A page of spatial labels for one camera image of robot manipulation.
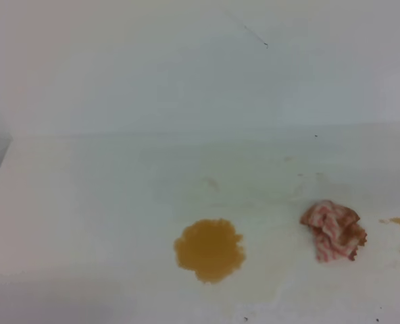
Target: white backdrop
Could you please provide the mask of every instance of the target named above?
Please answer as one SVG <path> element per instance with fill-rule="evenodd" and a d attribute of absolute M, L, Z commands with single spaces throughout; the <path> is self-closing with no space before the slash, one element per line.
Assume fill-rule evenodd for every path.
<path fill-rule="evenodd" d="M 400 0 L 0 0 L 14 138 L 389 121 Z"/>

